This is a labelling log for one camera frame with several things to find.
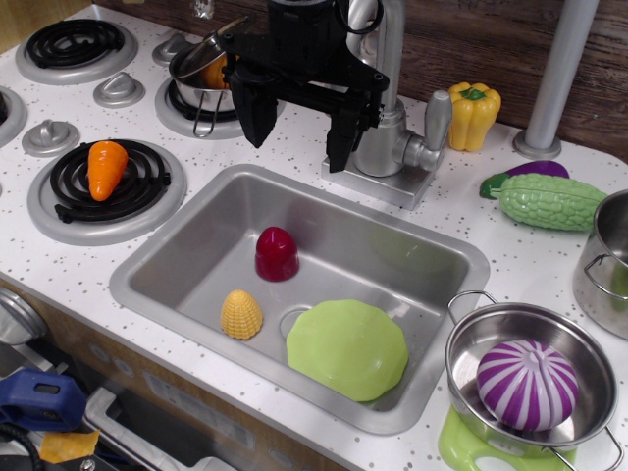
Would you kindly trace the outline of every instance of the faucet handle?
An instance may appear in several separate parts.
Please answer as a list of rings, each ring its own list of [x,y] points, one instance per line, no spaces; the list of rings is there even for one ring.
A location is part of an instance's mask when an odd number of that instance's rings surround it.
[[[453,109],[446,90],[432,93],[425,109],[425,146],[431,151],[441,151],[451,125]]]
[[[443,147],[452,116],[449,93],[445,90],[435,91],[425,109],[425,137],[407,131],[407,143],[403,151],[392,156],[395,162],[434,172],[443,160]]]

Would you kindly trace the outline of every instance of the toy bitter melon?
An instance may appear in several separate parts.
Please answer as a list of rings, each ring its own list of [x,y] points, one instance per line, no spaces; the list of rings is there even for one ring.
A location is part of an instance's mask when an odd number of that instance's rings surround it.
[[[596,209],[607,197],[587,183],[540,174],[511,177],[491,196],[515,221],[561,231],[591,230]]]

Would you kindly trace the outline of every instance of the pot handle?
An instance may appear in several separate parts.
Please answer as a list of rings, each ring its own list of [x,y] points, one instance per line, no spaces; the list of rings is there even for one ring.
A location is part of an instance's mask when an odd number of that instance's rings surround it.
[[[621,464],[621,461],[624,459],[624,449],[621,447],[621,444],[617,441],[617,438],[615,437],[615,435],[612,434],[610,429],[608,427],[604,427],[604,429],[610,435],[610,439],[612,440],[614,445],[617,446],[617,449],[619,450],[619,456],[617,456],[617,459],[615,460],[615,462],[608,469],[604,470],[604,471],[613,471],[614,469],[617,469],[619,467],[619,465]],[[575,468],[569,461],[567,461],[567,459],[562,454],[560,454],[558,450],[552,447],[550,447],[549,449],[571,471],[578,471],[578,469]]]
[[[453,311],[451,311],[451,306],[453,305],[453,303],[459,299],[462,296],[466,296],[469,294],[483,294],[485,297],[487,297],[488,299],[490,299],[493,304],[497,304],[497,300],[492,297],[490,294],[488,294],[486,291],[482,291],[480,289],[477,290],[469,290],[469,291],[463,291],[463,292],[459,292],[456,296],[454,296],[451,301],[447,304],[447,312],[449,313],[449,317],[451,318],[451,320],[453,321],[453,325],[455,326],[458,321],[456,320],[455,316],[453,315]]]
[[[596,263],[601,265],[603,259],[606,258],[607,256],[608,255],[604,253],[594,258],[593,262],[591,262],[589,265],[585,267],[585,275],[587,275],[587,278],[591,280],[591,283],[593,283],[596,287],[604,291],[606,294],[610,294],[612,297],[620,299],[622,301],[628,301],[628,296],[622,296],[620,294],[616,294],[612,292],[610,289],[603,287],[595,278],[593,278],[593,275],[591,274],[591,272],[589,272],[589,270],[591,270],[591,267],[593,267]]]
[[[203,90],[201,92],[200,101],[198,102],[198,109],[196,110],[196,119],[194,120],[194,128],[192,130],[194,132],[194,135],[200,138],[207,137],[209,134],[211,134],[214,131],[214,127],[216,126],[216,121],[218,120],[218,113],[220,112],[220,104],[223,101],[223,95],[225,94],[223,91],[221,91],[220,96],[218,97],[218,103],[216,103],[216,110],[214,110],[214,117],[212,119],[212,127],[205,134],[201,134],[201,133],[198,133],[196,129],[198,128],[198,122],[200,120],[200,113],[202,111],[203,101],[205,100],[206,93],[207,93],[206,90]]]

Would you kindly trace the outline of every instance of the countertop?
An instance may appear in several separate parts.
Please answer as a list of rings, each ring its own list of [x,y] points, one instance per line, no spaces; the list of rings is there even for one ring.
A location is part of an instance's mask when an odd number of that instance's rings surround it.
[[[28,112],[24,129],[0,149],[2,278],[36,293],[349,469],[448,469],[438,451],[439,433],[450,406],[445,372],[414,426],[393,436],[370,435],[120,306],[109,293],[109,279],[152,233],[95,247],[66,245],[41,234],[28,215],[26,196],[30,182],[49,160],[26,155],[21,139],[25,132],[51,119],[77,126],[84,142],[131,138],[162,146],[177,156],[185,170],[187,193],[183,204],[225,168],[240,163],[259,165],[477,246],[491,264],[486,291],[497,300],[537,304],[565,315],[603,345],[619,391],[609,429],[622,446],[628,445],[628,340],[589,319],[572,292],[572,276],[588,235],[515,224],[501,213],[496,202],[478,196],[484,178],[528,162],[512,149],[511,141],[519,130],[495,125],[483,150],[476,153],[448,148],[423,202],[413,211],[399,209],[321,179],[329,119],[320,113],[288,104],[259,149],[243,137],[199,140],[169,131],[157,120],[154,110],[155,93],[169,74],[152,61],[151,53],[174,31],[98,7],[87,8],[78,17],[109,20],[131,31],[139,50],[125,72],[143,83],[146,95],[129,108],[101,108],[92,100],[93,89],[100,81],[68,86],[34,83],[19,74],[15,49],[0,55],[0,84],[20,95]],[[403,102],[408,127],[422,133],[425,104],[405,98]],[[628,188],[626,164],[595,150],[562,144],[556,162],[564,165],[573,179],[607,193]],[[616,456],[605,433],[579,448],[576,465],[580,469],[605,469]],[[620,469],[628,470],[628,460]]]

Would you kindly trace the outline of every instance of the toy bell pepper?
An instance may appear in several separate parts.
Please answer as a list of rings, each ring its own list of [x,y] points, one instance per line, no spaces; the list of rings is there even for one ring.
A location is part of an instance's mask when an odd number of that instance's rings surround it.
[[[455,150],[478,150],[495,123],[501,97],[483,83],[470,85],[466,81],[449,90],[453,117],[449,128],[449,145]]]

